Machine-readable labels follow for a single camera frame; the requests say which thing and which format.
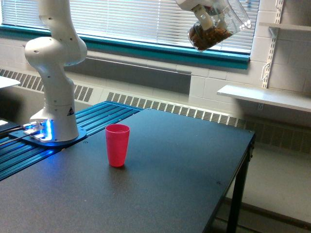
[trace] teal window frame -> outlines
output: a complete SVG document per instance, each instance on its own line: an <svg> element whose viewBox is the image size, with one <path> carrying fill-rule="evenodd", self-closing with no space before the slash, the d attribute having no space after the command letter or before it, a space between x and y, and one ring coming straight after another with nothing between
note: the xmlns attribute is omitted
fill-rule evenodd
<svg viewBox="0 0 311 233"><path fill-rule="evenodd" d="M34 39L39 36L50 36L48 30L19 27L11 25L0 25L0 37L8 36L14 38ZM171 63L187 63L189 65L208 65L216 67L228 67L236 69L247 69L250 61L249 54L233 52L220 52L207 50L198 52L195 49L150 44L137 41L127 41L107 37L79 34L89 49L104 52L121 52L131 56L144 57L146 59L157 59Z"/></svg>

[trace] table leg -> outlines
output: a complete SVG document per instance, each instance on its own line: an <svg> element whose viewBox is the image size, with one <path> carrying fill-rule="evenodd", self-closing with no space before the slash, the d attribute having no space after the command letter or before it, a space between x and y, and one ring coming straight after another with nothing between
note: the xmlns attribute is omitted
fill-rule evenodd
<svg viewBox="0 0 311 233"><path fill-rule="evenodd" d="M250 150L247 152L247 156L235 178L230 214L227 225L227 233L235 233L238 225L239 212L242 203L244 185L247 175L248 163L249 163Z"/></svg>

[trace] red cup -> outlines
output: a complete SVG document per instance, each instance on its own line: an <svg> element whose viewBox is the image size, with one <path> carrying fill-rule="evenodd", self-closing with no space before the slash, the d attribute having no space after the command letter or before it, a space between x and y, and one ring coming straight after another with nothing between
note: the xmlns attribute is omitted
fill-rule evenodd
<svg viewBox="0 0 311 233"><path fill-rule="evenodd" d="M130 128L122 124L112 124L106 127L106 145L108 161L111 166L124 165Z"/></svg>

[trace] window blinds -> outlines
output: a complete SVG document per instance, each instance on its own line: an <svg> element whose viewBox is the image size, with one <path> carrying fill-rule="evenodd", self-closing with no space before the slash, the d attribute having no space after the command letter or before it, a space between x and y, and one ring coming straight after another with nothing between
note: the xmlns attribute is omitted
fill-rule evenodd
<svg viewBox="0 0 311 233"><path fill-rule="evenodd" d="M240 32L213 50L250 53L259 0L240 0L252 29ZM2 23L44 28L36 0L1 0ZM71 17L79 34L192 48L188 29L197 21L175 0L70 0Z"/></svg>

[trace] white shelf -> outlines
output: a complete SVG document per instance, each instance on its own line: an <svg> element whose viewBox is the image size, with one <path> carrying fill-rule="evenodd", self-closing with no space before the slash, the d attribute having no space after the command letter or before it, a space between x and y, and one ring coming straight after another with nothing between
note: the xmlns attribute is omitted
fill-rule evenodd
<svg viewBox="0 0 311 233"><path fill-rule="evenodd" d="M226 85L218 95L311 112L311 96L246 85Z"/></svg>
<svg viewBox="0 0 311 233"><path fill-rule="evenodd" d="M292 31L305 31L311 32L311 27L308 26L300 26L300 25L293 25L293 24L282 24L282 23L259 23L260 26L267 26L270 28L280 28L285 30L292 30Z"/></svg>
<svg viewBox="0 0 311 233"><path fill-rule="evenodd" d="M20 84L19 81L0 76L0 88L14 86Z"/></svg>

